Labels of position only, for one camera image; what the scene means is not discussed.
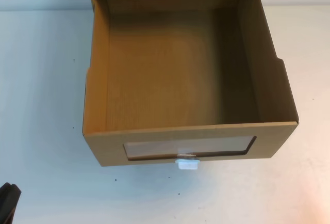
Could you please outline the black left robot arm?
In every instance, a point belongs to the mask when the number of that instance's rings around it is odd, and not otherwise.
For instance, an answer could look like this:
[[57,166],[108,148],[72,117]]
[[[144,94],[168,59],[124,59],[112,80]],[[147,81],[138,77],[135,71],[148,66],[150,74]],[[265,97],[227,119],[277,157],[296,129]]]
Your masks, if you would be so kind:
[[1,202],[0,202],[0,223],[11,224],[15,210],[21,195],[21,190],[15,185],[5,183],[1,187]]

